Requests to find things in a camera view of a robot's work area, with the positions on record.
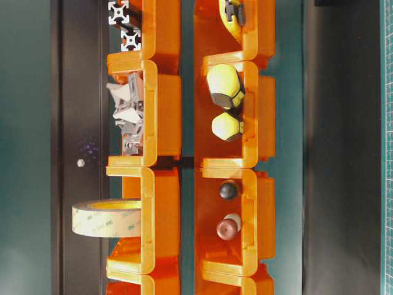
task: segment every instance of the black metal panel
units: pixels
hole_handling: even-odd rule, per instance
[[[304,294],[379,294],[379,1],[306,22]]]
[[[52,17],[53,293],[103,294],[108,241],[72,233],[71,208],[109,195],[107,1],[54,1]]]

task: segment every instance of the silver screw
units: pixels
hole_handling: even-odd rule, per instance
[[[78,165],[78,167],[81,168],[85,165],[85,161],[83,159],[79,159],[78,162],[76,162],[76,165]]]

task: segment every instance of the orange plastic bin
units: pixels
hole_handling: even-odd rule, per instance
[[[180,0],[130,1],[142,11],[142,49],[108,55],[108,64],[153,60],[160,73],[177,74],[181,48]]]
[[[141,236],[121,238],[107,259],[107,272],[151,273],[178,261],[180,247],[179,175],[146,167],[107,167],[122,177],[123,199],[141,199]]]
[[[179,266],[177,264],[157,267],[148,275],[108,271],[110,282],[106,295],[161,295],[180,294]]]
[[[243,98],[244,133],[241,140],[226,142],[211,131],[213,118],[223,112],[210,97],[204,68],[195,81],[195,163],[206,168],[253,168],[275,154],[275,80],[259,76],[250,61],[230,63],[246,89]]]
[[[241,195],[224,200],[219,187],[237,181]],[[241,216],[241,232],[221,240],[216,226],[227,214]],[[254,275],[261,259],[274,256],[274,180],[249,169],[195,170],[195,257],[203,271],[242,277]]]
[[[196,0],[194,11],[195,68],[206,65],[253,61],[266,68],[275,51],[274,0],[241,0],[246,22],[241,44],[227,31],[219,14],[218,0]]]
[[[273,295],[274,281],[267,268],[260,264],[252,277],[237,277],[221,273],[201,272],[195,282],[196,295]]]
[[[144,166],[156,163],[158,156],[181,156],[181,79],[158,74],[150,60],[130,60],[108,64],[109,74],[120,84],[128,82],[133,71],[143,71],[144,134],[143,155],[110,156],[109,166]]]

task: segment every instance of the masking tape roll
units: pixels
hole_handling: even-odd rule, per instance
[[[72,206],[72,231],[100,238],[141,236],[141,201],[97,200]]]

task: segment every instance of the black rubber stopper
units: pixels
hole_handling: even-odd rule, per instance
[[[232,200],[239,194],[239,187],[233,180],[224,181],[220,186],[220,196],[224,200]]]

